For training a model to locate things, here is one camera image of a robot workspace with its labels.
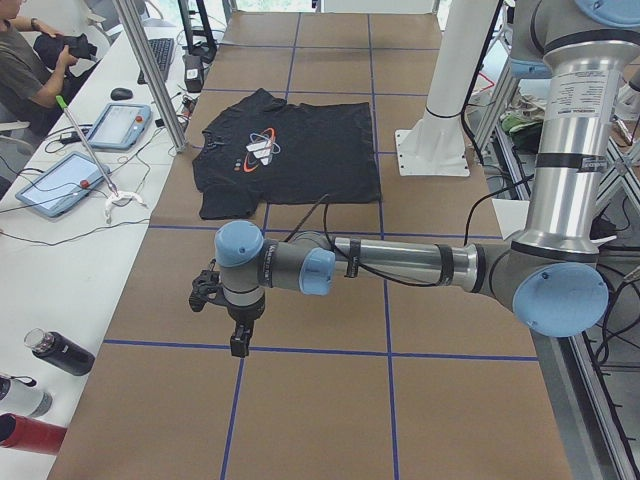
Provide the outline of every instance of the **white bottle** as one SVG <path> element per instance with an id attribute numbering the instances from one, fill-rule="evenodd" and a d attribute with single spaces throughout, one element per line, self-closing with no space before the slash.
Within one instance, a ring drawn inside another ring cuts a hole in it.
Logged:
<path id="1" fill-rule="evenodd" d="M 0 410 L 27 417 L 40 417 L 49 411 L 53 399 L 48 392 L 29 387 L 19 380 L 0 377 Z"/>

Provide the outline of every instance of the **t-shirt sleeve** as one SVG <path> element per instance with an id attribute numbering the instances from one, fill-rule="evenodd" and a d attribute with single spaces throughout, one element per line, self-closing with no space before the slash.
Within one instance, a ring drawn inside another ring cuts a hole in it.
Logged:
<path id="1" fill-rule="evenodd" d="M 9 87 L 23 99 L 33 97 L 42 88 L 42 83 L 14 55 L 0 53 L 0 83 Z"/>

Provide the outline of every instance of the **label sticker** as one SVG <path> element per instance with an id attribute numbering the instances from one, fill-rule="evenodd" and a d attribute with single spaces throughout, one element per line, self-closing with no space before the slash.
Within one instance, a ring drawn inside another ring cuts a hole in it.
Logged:
<path id="1" fill-rule="evenodd" d="M 614 101 L 618 78 L 619 73 L 610 70 L 587 70 L 555 76 L 551 80 L 545 120 L 604 116 L 604 120 L 609 121 L 611 111 L 604 111 L 603 108 Z"/>

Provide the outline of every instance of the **brown cardboard surface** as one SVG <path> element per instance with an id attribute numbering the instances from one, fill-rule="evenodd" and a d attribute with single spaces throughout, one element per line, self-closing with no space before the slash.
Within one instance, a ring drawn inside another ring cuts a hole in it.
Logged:
<path id="1" fill-rule="evenodd" d="M 215 256 L 214 235 L 212 230 L 150 229 L 106 338 L 228 345 L 235 324 L 226 310 L 207 305 L 194 313 L 187 302 L 192 280 Z M 168 265 L 158 274 L 160 258 L 170 263 L 170 274 Z M 382 282 L 336 275 L 327 297 L 267 289 L 252 345 L 385 351 Z"/>
<path id="2" fill-rule="evenodd" d="M 367 16 L 333 13 L 302 15 L 296 46 L 369 48 Z"/>
<path id="3" fill-rule="evenodd" d="M 396 151 L 396 130 L 411 130 L 424 115 L 427 96 L 376 95 L 378 151 Z"/>
<path id="4" fill-rule="evenodd" d="M 49 479 L 216 478 L 237 364 L 226 351 L 103 345 Z"/>
<path id="5" fill-rule="evenodd" d="M 224 43 L 293 46 L 297 25 L 297 13 L 236 12 L 225 32 Z"/>
<path id="6" fill-rule="evenodd" d="M 464 234 L 471 206 L 488 193 L 481 166 L 470 177 L 401 177 L 395 155 L 380 155 L 384 229 L 388 234 Z M 472 235 L 499 235 L 489 200 L 473 215 Z"/>
<path id="7" fill-rule="evenodd" d="M 287 89 L 292 48 L 244 48 L 222 45 L 204 89 Z"/>
<path id="8" fill-rule="evenodd" d="M 214 230 L 147 231 L 107 339 L 227 345 L 234 322 L 224 308 L 194 313 L 191 282 L 215 256 Z"/>
<path id="9" fill-rule="evenodd" d="M 426 95 L 437 58 L 434 50 L 374 50 L 375 93 Z"/>
<path id="10" fill-rule="evenodd" d="M 386 358 L 252 354 L 227 478 L 393 478 L 388 381 Z"/>
<path id="11" fill-rule="evenodd" d="M 396 358 L 404 480 L 569 480 L 533 362 Z"/>
<path id="12" fill-rule="evenodd" d="M 292 91 L 371 93 L 368 50 L 309 48 L 296 50 Z"/>
<path id="13" fill-rule="evenodd" d="M 371 15 L 373 48 L 440 48 L 436 15 Z"/>
<path id="14" fill-rule="evenodd" d="M 454 245 L 452 239 L 396 238 L 389 241 Z M 459 287 L 388 286 L 394 352 L 535 356 L 529 329 L 496 300 Z"/>
<path id="15" fill-rule="evenodd" d="M 328 27 L 327 18 L 339 25 Z M 309 47 L 357 46 L 365 25 L 366 41 L 371 27 L 374 47 L 386 48 L 373 50 L 376 93 L 394 94 L 375 97 L 378 150 L 395 151 L 394 130 L 422 115 L 436 55 L 406 49 L 437 48 L 435 17 L 342 18 L 235 14 L 227 38 L 253 46 L 221 48 L 190 141 L 201 146 L 202 128 L 259 87 L 276 96 L 288 89 L 293 103 L 370 101 L 368 49 L 293 48 L 296 30 Z M 419 95 L 395 95 L 406 93 Z M 225 223 L 197 215 L 197 153 L 190 147 L 174 161 L 53 480 L 388 480 L 394 453 L 405 480 L 569 478 L 536 362 L 401 358 L 533 356 L 527 330 L 492 300 L 339 275 L 327 297 L 267 290 L 250 357 L 231 358 L 234 324 L 225 310 L 196 314 L 187 302 L 191 281 L 215 255 L 213 227 Z M 470 178 L 400 177 L 395 155 L 378 157 L 382 208 L 331 206 L 329 229 L 459 245 L 469 208 L 487 193 L 482 169 L 471 166 Z M 281 239 L 307 209 L 261 204 L 254 223 L 262 227 L 266 216 L 268 236 Z M 305 228 L 321 227 L 320 208 Z M 489 201 L 471 232 L 499 235 Z"/>

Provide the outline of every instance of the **person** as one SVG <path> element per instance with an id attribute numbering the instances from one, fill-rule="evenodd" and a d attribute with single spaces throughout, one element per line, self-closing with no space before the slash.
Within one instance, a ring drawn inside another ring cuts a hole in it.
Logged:
<path id="1" fill-rule="evenodd" d="M 19 32 L 41 32 L 50 37 L 63 35 L 37 18 L 19 15 L 22 0 L 0 0 L 0 103 L 30 129 L 45 135 L 62 114 L 56 95 L 67 102 L 75 96 L 90 71 L 65 78 L 68 68 L 78 63 L 65 45 L 55 69 L 49 71 Z"/>

